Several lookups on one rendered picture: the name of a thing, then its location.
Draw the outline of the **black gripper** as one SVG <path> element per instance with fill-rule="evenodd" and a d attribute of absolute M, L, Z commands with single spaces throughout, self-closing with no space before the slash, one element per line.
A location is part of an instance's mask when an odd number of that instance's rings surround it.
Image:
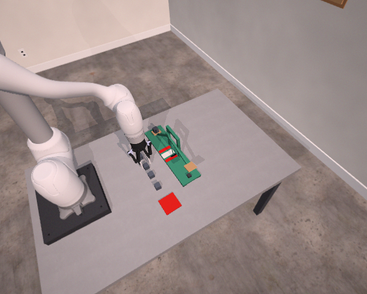
<path fill-rule="evenodd" d="M 144 153 L 146 154 L 147 161 L 149 162 L 149 164 L 151 164 L 150 155 L 152 155 L 152 149 L 151 149 L 152 143 L 150 142 L 150 140 L 145 141 L 145 139 L 144 139 L 141 143 L 138 143 L 138 144 L 131 144 L 130 143 L 130 145 L 131 145 L 132 148 L 131 148 L 130 151 L 127 151 L 127 152 L 129 154 L 129 156 L 132 157 L 132 159 L 134 160 L 135 163 L 138 162 L 139 165 L 141 166 L 141 168 L 143 169 L 143 165 L 142 165 L 141 160 L 140 160 L 140 152 L 144 151 Z M 148 146 L 148 153 L 145 150 L 146 145 Z M 134 157 L 133 152 L 136 152 L 136 158 Z"/>

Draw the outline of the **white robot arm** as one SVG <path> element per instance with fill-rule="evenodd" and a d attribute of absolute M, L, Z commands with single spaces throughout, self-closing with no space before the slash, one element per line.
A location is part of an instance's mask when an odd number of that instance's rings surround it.
<path fill-rule="evenodd" d="M 78 177 L 69 138 L 48 125 L 29 95 L 51 99 L 98 97 L 115 112 L 131 144 L 141 143 L 145 138 L 140 110 L 122 84 L 106 87 L 46 79 L 7 58 L 0 42 L 0 105 L 28 137 L 27 145 L 37 161 L 31 173 L 32 185 L 41 196 L 58 205 L 62 220 L 74 212 L 83 214 L 82 208 L 96 197 L 86 176 Z"/>

